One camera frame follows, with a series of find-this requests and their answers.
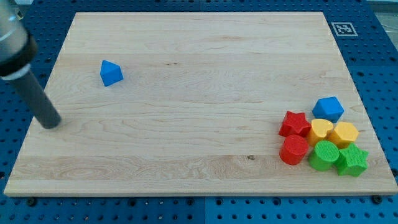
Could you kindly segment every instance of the wood grain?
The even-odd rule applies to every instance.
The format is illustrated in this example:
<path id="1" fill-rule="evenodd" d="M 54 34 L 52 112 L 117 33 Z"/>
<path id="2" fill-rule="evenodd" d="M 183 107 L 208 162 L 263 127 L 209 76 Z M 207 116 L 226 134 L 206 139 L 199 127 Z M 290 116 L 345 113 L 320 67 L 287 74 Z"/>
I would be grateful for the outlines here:
<path id="1" fill-rule="evenodd" d="M 124 80 L 105 88 L 102 60 Z M 25 197 L 396 194 L 322 13 L 77 13 L 5 194 Z M 278 156 L 287 110 L 337 96 L 369 151 L 360 177 Z"/>

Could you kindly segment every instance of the green cylinder block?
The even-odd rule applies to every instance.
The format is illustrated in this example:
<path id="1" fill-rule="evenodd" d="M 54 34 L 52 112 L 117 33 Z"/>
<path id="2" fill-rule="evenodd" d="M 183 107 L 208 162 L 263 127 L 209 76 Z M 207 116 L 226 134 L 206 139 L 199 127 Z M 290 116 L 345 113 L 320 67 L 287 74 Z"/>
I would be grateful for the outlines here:
<path id="1" fill-rule="evenodd" d="M 308 162 L 312 168 L 318 171 L 326 171 L 337 161 L 339 155 L 337 146 L 332 142 L 320 141 L 308 157 Z"/>

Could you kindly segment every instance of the toy block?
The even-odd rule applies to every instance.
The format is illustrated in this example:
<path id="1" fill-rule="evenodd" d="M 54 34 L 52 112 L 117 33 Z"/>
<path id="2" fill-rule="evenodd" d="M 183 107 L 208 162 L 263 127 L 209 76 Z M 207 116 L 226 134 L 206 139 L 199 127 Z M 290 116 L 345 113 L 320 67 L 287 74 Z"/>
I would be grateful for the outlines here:
<path id="1" fill-rule="evenodd" d="M 305 138 L 298 135 L 290 135 L 279 151 L 280 158 L 289 165 L 297 165 L 308 151 L 308 143 Z"/>
<path id="2" fill-rule="evenodd" d="M 337 98 L 333 96 L 319 99 L 312 113 L 315 118 L 327 119 L 332 123 L 336 123 L 344 113 L 344 109 Z"/>
<path id="3" fill-rule="evenodd" d="M 311 130 L 307 135 L 308 144 L 314 147 L 319 141 L 328 137 L 333 130 L 333 123 L 326 119 L 313 119 Z"/>
<path id="4" fill-rule="evenodd" d="M 312 168 L 318 171 L 326 171 L 337 161 L 339 155 L 337 146 L 332 142 L 320 141 L 309 155 L 308 162 Z"/>
<path id="5" fill-rule="evenodd" d="M 101 71 L 99 73 L 104 86 L 110 86 L 113 83 L 123 80 L 123 74 L 119 65 L 103 60 Z"/>
<path id="6" fill-rule="evenodd" d="M 285 118 L 280 127 L 279 135 L 283 137 L 292 134 L 305 137 L 311 129 L 311 124 L 306 120 L 305 113 L 286 112 Z"/>
<path id="7" fill-rule="evenodd" d="M 339 153 L 339 158 L 335 162 L 338 175 L 357 177 L 368 168 L 366 158 L 369 153 L 358 148 L 354 143 L 351 143 L 346 149 L 339 150 Z"/>
<path id="8" fill-rule="evenodd" d="M 359 135 L 359 131 L 352 123 L 339 122 L 333 132 L 329 135 L 328 140 L 335 143 L 339 149 L 344 149 L 352 142 L 355 142 Z"/>

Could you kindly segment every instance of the blue block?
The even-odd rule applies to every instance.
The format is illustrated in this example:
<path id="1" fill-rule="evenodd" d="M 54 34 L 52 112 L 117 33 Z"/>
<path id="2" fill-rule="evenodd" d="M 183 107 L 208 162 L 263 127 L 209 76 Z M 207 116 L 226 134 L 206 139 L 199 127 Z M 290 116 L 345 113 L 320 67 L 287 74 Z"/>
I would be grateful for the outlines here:
<path id="1" fill-rule="evenodd" d="M 343 115 L 344 109 L 337 98 L 333 96 L 319 99 L 312 113 L 315 118 L 327 119 L 332 123 L 336 123 Z"/>
<path id="2" fill-rule="evenodd" d="M 110 86 L 113 83 L 123 80 L 120 66 L 107 60 L 102 61 L 100 75 L 104 86 Z"/>

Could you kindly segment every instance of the green block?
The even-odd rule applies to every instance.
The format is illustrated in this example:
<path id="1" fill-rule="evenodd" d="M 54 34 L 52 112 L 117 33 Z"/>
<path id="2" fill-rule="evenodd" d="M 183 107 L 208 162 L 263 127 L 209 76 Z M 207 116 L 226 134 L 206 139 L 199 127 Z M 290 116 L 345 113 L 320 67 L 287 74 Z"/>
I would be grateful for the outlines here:
<path id="1" fill-rule="evenodd" d="M 320 141 L 309 155 L 308 162 L 312 168 L 318 171 L 326 171 L 337 161 L 339 155 L 337 146 L 332 142 Z"/>
<path id="2" fill-rule="evenodd" d="M 347 148 L 340 150 L 340 156 L 335 162 L 338 169 L 338 175 L 352 175 L 358 177 L 367 168 L 368 162 L 366 158 L 368 152 L 358 148 L 354 143 L 351 143 Z"/>

